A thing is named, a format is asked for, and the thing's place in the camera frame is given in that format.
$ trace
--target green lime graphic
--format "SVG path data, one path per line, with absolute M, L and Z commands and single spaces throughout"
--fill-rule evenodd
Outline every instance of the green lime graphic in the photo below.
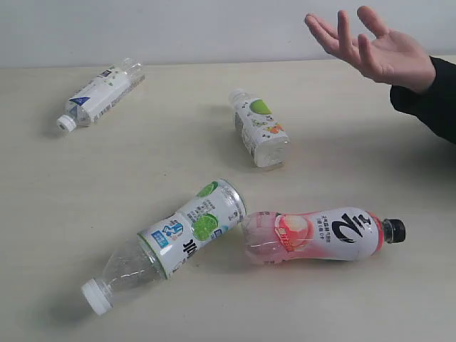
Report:
M 214 229 L 219 226 L 219 221 L 214 215 L 206 214 L 193 224 L 193 235 L 200 241 L 209 239 Z
M 268 106 L 263 102 L 263 100 L 256 100 L 250 103 L 250 110 L 256 114 L 261 115 L 270 115 L 272 114 Z
M 219 183 L 212 182 L 204 187 L 203 190 L 198 192 L 198 197 L 206 197 L 214 192 L 214 190 L 219 186 Z

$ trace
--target black sleeve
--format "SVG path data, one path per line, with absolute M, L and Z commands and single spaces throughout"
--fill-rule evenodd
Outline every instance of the black sleeve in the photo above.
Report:
M 393 86 L 393 107 L 416 116 L 439 137 L 456 144 L 456 65 L 431 57 L 435 67 L 434 83 L 418 95 L 406 88 Z

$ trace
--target clear plastic bottle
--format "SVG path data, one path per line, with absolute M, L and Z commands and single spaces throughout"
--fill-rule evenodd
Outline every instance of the clear plastic bottle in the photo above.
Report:
M 198 249 L 237 226 L 246 215 L 239 193 L 226 180 L 209 183 L 171 217 L 138 233 L 113 253 L 101 276 L 81 288 L 102 315 L 148 284 L 169 279 Z
M 257 167 L 278 167 L 286 159 L 290 139 L 261 98 L 235 89 L 229 94 L 234 126 Z
M 66 102 L 57 126 L 71 132 L 77 126 L 97 122 L 144 79 L 143 67 L 131 58 L 110 66 Z
M 403 242 L 399 219 L 380 221 L 358 208 L 308 214 L 257 212 L 242 222 L 246 254 L 254 264 L 291 259 L 358 260 L 383 246 Z

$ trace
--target outstretched hand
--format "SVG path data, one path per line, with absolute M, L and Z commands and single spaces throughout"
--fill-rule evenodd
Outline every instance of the outstretched hand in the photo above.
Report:
M 435 69 L 424 48 L 407 34 L 389 29 L 374 10 L 362 6 L 358 17 L 376 39 L 360 34 L 352 38 L 348 14 L 338 13 L 335 30 L 323 19 L 308 14 L 306 25 L 324 50 L 351 64 L 375 82 L 425 92 L 435 79 Z

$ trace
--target plastic bottle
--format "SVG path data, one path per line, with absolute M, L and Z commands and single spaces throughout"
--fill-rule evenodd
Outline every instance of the plastic bottle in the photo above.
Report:
M 358 260 L 383 245 L 403 242 L 405 226 L 398 219 L 380 221 L 358 208 L 308 214 L 257 212 L 242 222 L 247 256 L 254 264 L 291 259 Z
M 286 158 L 290 139 L 261 98 L 235 89 L 229 94 L 234 126 L 257 167 L 278 167 Z
M 96 123 L 144 78 L 143 67 L 131 58 L 110 66 L 66 102 L 65 114 L 57 119 L 57 126 L 71 132 L 77 126 Z
M 102 315 L 138 295 L 146 284 L 169 279 L 198 249 L 237 226 L 246 215 L 239 193 L 226 180 L 208 184 L 171 217 L 138 233 L 113 253 L 101 276 L 81 288 Z

